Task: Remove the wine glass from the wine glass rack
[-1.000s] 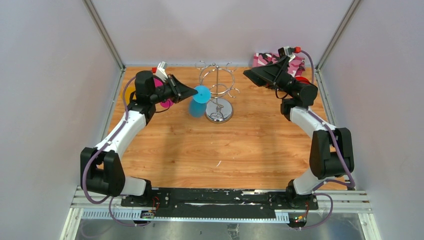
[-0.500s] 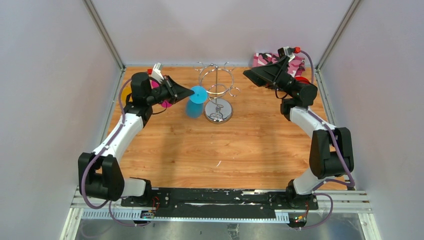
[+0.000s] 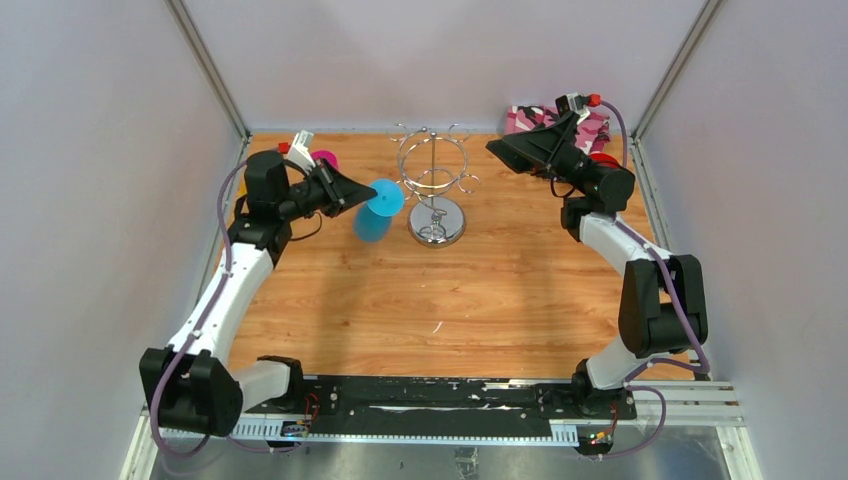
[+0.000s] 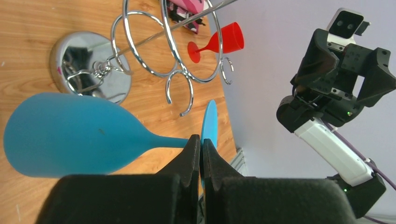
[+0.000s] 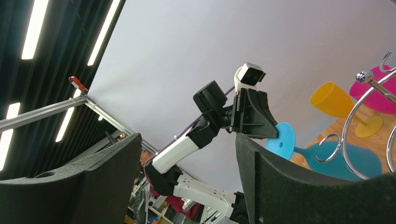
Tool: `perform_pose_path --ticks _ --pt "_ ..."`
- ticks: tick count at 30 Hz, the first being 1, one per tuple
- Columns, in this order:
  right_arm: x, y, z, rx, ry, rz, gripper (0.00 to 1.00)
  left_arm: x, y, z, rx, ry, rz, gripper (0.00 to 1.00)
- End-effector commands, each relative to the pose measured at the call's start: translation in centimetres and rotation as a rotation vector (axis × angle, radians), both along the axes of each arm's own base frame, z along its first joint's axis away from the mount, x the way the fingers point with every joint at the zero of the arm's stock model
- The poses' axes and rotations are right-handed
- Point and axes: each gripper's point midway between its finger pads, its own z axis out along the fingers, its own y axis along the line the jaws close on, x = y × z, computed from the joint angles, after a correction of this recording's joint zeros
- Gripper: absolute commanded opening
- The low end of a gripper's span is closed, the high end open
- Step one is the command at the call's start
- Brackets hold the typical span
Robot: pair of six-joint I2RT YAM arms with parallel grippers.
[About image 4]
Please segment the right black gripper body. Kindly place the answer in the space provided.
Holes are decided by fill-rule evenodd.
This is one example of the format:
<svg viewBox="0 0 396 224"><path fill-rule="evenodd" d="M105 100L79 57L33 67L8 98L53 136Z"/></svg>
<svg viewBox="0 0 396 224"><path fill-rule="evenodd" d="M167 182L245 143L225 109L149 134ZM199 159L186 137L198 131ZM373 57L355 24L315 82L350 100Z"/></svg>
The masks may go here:
<svg viewBox="0 0 396 224"><path fill-rule="evenodd" d="M321 94L322 102L357 102L359 91L364 81L360 75L363 63L373 49L356 44L346 47L329 47L339 58L337 76L330 94Z"/></svg>

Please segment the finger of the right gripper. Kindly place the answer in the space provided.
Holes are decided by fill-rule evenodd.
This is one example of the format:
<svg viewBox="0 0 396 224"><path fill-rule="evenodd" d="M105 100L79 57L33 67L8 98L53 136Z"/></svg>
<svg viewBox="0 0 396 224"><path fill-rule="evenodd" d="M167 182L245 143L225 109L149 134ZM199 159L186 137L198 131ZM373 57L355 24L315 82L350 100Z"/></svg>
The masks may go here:
<svg viewBox="0 0 396 224"><path fill-rule="evenodd" d="M358 104L373 107L384 95L396 89L396 77L389 70L391 52L376 48L366 57L360 75L364 77Z"/></svg>
<svg viewBox="0 0 396 224"><path fill-rule="evenodd" d="M339 58L328 49L329 32L316 29L303 57L296 75L292 78L293 86L302 86L321 94L330 94L338 74Z"/></svg>

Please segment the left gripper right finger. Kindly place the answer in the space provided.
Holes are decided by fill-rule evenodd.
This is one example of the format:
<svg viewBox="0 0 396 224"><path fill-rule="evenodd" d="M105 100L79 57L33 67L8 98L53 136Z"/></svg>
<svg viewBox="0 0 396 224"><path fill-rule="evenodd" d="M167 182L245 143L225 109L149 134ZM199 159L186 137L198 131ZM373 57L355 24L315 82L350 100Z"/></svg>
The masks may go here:
<svg viewBox="0 0 396 224"><path fill-rule="evenodd" d="M354 224L340 187L326 179L245 177L204 140L207 224Z"/></svg>

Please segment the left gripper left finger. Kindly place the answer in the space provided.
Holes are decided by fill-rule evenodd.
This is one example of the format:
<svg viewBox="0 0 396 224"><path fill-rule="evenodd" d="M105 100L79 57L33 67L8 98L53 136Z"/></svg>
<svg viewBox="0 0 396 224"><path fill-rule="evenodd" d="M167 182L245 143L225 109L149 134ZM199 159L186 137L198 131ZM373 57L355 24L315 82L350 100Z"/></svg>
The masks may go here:
<svg viewBox="0 0 396 224"><path fill-rule="evenodd" d="M156 174L69 175L49 193L38 224L195 224L200 137Z"/></svg>

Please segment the red wine glass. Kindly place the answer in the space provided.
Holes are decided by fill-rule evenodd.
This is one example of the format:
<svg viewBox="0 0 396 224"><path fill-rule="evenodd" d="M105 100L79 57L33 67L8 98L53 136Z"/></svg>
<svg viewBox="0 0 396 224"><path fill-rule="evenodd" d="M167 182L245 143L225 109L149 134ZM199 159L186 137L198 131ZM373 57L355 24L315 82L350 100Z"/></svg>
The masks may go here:
<svg viewBox="0 0 396 224"><path fill-rule="evenodd" d="M245 47L245 40L243 32L237 22L233 22L227 26L224 26L220 30L222 36L222 46L223 53L232 53ZM209 50L214 53L219 53L220 50L220 41L219 41L219 32L215 32L207 45L203 48L198 48L195 42L189 42L187 45L187 51L190 59L194 63L199 63L201 60L201 52Z"/></svg>

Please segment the blue wine glass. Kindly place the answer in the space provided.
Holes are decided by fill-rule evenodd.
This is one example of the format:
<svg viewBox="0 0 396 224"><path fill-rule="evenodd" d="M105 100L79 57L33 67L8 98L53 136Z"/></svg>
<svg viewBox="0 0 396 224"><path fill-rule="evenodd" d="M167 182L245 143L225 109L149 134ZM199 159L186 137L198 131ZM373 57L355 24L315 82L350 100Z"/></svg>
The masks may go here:
<svg viewBox="0 0 396 224"><path fill-rule="evenodd" d="M3 135L10 165L46 178L109 174L153 148L183 148L187 141L151 132L108 100L52 92L24 100Z"/></svg>

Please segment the chrome wine glass rack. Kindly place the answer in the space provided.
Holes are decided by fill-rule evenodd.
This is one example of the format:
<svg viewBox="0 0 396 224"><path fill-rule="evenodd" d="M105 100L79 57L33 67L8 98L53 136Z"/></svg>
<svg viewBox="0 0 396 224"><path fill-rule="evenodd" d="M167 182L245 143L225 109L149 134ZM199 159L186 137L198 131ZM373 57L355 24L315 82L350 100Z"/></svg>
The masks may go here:
<svg viewBox="0 0 396 224"><path fill-rule="evenodd" d="M125 0L122 3L122 13L112 23L109 38L94 32L78 31L65 35L54 44L49 56L49 68L52 79L62 93L94 96L116 104L122 103L131 89L133 74L125 57L126 50L120 50L116 44L115 31L118 24L122 23L129 45L128 51L134 55L140 66L147 72L156 77L166 79L165 96L169 104L172 102L170 95L172 78L176 74L181 74L186 78L190 99L185 111L180 113L180 116L185 116L192 109L194 101L193 82L208 83L218 73L224 72L223 64L226 58L223 53L221 28L216 11L229 5L230 1L224 0L216 5L207 1L207 4L209 6L208 9L171 26L168 20L166 1L160 1L161 18L158 18L145 11L129 10L129 2ZM219 32L220 50L213 73L207 78L199 78L193 75L183 62L172 31L208 14L213 17L217 32ZM129 17L132 15L143 15L154 20L161 26L161 32L141 42L134 42L129 24ZM172 69L166 73L151 69L138 52L139 46L161 36L166 37L167 44L175 60Z"/></svg>

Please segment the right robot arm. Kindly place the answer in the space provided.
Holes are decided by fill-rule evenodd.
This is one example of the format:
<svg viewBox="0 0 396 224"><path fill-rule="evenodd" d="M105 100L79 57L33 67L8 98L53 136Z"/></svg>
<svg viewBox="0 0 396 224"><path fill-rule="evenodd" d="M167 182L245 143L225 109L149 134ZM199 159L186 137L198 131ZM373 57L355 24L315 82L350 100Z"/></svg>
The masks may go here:
<svg viewBox="0 0 396 224"><path fill-rule="evenodd" d="M346 194L356 218L362 218L389 180L336 129L394 91L396 78L388 68L388 50L353 43L342 47L328 42L328 36L326 30L314 31L291 79L292 94L281 100L276 118L336 170L331 180Z"/></svg>

